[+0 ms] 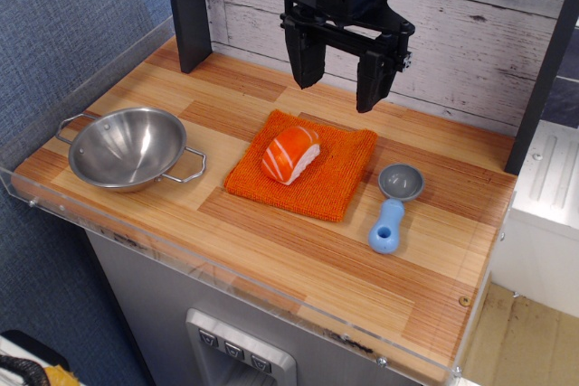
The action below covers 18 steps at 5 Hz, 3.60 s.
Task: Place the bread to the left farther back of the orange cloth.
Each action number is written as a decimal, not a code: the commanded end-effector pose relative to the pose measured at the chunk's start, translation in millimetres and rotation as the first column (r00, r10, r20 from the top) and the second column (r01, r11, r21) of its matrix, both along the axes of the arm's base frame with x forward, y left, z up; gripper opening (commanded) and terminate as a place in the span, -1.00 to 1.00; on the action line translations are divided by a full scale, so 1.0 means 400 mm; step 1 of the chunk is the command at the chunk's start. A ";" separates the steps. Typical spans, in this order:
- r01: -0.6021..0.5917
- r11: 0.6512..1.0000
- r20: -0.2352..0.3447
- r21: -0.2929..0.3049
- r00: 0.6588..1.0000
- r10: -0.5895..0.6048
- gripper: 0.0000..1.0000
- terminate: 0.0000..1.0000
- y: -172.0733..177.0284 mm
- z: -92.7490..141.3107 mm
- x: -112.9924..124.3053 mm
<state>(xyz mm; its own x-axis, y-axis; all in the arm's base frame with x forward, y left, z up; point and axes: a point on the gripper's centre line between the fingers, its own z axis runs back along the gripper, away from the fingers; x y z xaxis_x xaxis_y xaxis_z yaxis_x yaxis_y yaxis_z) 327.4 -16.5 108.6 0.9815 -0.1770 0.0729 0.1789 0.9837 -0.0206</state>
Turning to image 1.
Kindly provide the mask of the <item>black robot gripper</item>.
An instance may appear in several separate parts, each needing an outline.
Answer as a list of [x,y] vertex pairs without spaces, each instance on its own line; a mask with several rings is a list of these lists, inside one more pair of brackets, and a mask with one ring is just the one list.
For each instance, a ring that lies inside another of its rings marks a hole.
[[414,26],[388,0],[283,0],[280,15],[294,80],[302,88],[325,72],[326,48],[360,57],[356,110],[369,112],[387,97],[396,71],[406,70]]

